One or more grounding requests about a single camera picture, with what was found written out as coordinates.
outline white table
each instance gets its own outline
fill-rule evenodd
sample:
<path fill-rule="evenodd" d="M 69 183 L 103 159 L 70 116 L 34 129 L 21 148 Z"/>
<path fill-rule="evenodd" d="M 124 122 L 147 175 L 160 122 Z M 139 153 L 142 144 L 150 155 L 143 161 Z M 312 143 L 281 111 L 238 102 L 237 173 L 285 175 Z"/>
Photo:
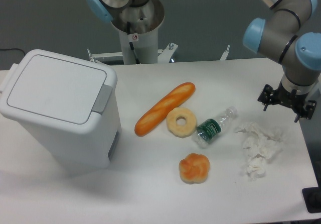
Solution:
<path fill-rule="evenodd" d="M 258 223 L 314 219 L 301 190 L 317 186 L 300 125 L 292 110 L 263 106 L 265 84 L 277 88 L 279 65 L 267 59 L 113 66 L 122 134 L 105 170 L 57 161 L 18 123 L 0 116 L 1 223 Z M 6 71 L 0 71 L 0 81 Z M 282 127 L 287 144 L 249 181 L 242 174 L 245 135 L 231 129 L 208 149 L 172 135 L 162 122 L 140 138 L 136 121 L 180 83 L 196 85 L 183 104 L 198 122 L 230 105 L 239 116 L 232 128 L 256 121 Z M 180 180 L 178 163 L 189 153 L 211 162 L 206 182 Z"/>

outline bottle cap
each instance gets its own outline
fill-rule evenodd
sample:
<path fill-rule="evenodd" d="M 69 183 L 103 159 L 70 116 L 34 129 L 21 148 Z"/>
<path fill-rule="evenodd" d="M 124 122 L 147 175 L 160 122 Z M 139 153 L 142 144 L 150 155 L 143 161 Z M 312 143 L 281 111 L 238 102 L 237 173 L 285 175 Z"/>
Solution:
<path fill-rule="evenodd" d="M 229 111 L 231 111 L 234 116 L 236 116 L 237 110 L 236 110 L 236 108 L 235 108 L 234 106 L 230 106 L 230 107 L 228 107 L 227 109 L 228 109 Z"/>

